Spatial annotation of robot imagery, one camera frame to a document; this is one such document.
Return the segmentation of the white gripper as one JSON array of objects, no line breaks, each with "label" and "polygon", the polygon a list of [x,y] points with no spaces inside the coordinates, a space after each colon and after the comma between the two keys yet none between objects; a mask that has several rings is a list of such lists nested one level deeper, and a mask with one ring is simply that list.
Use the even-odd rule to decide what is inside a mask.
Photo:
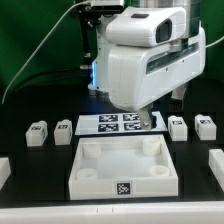
[{"label": "white gripper", "polygon": [[[205,32],[188,39],[194,51],[163,63],[169,45],[154,48],[114,46],[108,57],[108,91],[111,103],[122,110],[137,111],[200,75],[205,66]],[[144,130],[156,127],[148,109],[138,111]]]}]

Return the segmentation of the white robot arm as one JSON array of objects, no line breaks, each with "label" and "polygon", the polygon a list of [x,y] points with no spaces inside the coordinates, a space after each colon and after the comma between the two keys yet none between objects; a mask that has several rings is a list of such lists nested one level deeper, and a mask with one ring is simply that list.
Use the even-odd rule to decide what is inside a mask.
[{"label": "white robot arm", "polygon": [[205,67],[200,0],[93,0],[101,15],[93,86],[113,106],[151,129],[152,103],[169,92],[182,99],[185,84]]}]

